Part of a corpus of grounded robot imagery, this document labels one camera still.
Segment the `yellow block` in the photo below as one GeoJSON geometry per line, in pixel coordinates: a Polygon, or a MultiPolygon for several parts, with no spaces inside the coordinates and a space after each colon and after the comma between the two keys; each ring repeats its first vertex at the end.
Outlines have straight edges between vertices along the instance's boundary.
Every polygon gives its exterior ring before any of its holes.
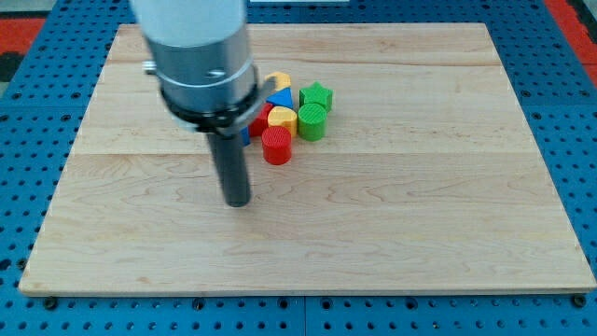
{"type": "Polygon", "coordinates": [[[290,81],[290,75],[285,74],[283,72],[273,72],[267,76],[265,76],[265,80],[268,80],[271,77],[276,77],[276,90],[280,91],[286,88],[290,88],[292,82],[290,81]]]}
{"type": "Polygon", "coordinates": [[[292,137],[297,136],[297,113],[288,107],[276,106],[268,115],[268,125],[286,128],[292,137]]]}

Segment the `colored block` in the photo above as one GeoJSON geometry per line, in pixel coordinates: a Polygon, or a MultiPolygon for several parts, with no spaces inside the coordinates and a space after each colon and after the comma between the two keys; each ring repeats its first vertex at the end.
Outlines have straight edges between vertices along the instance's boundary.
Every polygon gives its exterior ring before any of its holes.
{"type": "Polygon", "coordinates": [[[283,106],[274,107],[268,116],[268,125],[286,128],[292,137],[297,136],[297,113],[283,106]]]}
{"type": "Polygon", "coordinates": [[[326,112],[329,112],[332,109],[333,95],[334,91],[323,87],[319,82],[314,82],[310,87],[300,89],[298,101],[300,106],[311,103],[319,104],[326,112]]]}
{"type": "Polygon", "coordinates": [[[284,164],[292,157],[292,136],[282,126],[273,126],[263,131],[261,145],[263,147],[263,159],[274,164],[284,164]]]}
{"type": "Polygon", "coordinates": [[[284,106],[290,109],[294,108],[292,104],[292,91],[290,88],[283,89],[281,91],[277,91],[268,99],[266,102],[273,104],[274,106],[284,106]]]}
{"type": "Polygon", "coordinates": [[[261,107],[261,112],[249,125],[249,136],[261,136],[263,131],[269,127],[268,115],[272,109],[273,105],[270,103],[266,103],[261,107]]]}
{"type": "Polygon", "coordinates": [[[265,76],[265,79],[268,80],[271,77],[276,77],[276,90],[281,91],[286,88],[290,88],[292,86],[292,81],[290,80],[290,75],[285,74],[283,72],[276,71],[265,76]]]}
{"type": "Polygon", "coordinates": [[[303,105],[298,111],[298,134],[307,141],[317,141],[326,135],[327,112],[319,104],[303,105]]]}
{"type": "Polygon", "coordinates": [[[245,127],[241,131],[241,136],[243,137],[243,145],[246,147],[251,145],[251,137],[249,136],[249,128],[245,127]]]}

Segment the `green star block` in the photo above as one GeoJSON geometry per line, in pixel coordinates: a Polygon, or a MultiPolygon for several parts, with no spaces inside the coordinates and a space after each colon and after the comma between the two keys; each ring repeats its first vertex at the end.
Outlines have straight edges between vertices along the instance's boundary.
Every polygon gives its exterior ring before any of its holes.
{"type": "Polygon", "coordinates": [[[300,89],[298,95],[299,105],[318,104],[323,107],[326,112],[332,109],[332,96],[334,91],[323,87],[318,82],[314,82],[308,88],[300,89]]]}

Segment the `wooden board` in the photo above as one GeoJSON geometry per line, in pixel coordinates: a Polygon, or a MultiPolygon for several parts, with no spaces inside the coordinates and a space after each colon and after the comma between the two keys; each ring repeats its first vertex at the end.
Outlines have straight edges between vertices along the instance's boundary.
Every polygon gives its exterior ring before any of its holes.
{"type": "Polygon", "coordinates": [[[122,26],[39,233],[33,296],[583,292],[595,280],[482,24],[257,25],[262,74],[335,90],[284,166],[224,205],[122,26]]]}

